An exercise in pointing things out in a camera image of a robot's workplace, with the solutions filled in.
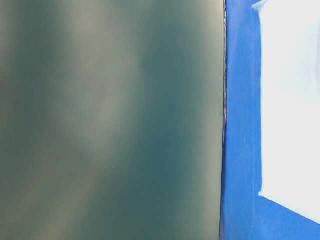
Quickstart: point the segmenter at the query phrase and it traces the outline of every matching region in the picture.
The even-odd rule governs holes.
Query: glossy surface
[[[0,239],[218,239],[222,1],[4,0],[0,34]]]

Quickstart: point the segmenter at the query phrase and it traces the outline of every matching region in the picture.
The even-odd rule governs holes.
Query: white paper
[[[253,7],[262,40],[259,195],[320,224],[320,1]]]

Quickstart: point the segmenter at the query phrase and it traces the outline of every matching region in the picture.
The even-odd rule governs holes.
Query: blue surface
[[[262,185],[261,32],[258,12],[251,8],[256,2],[226,3],[227,123],[221,238],[320,240],[319,224],[258,196]]]

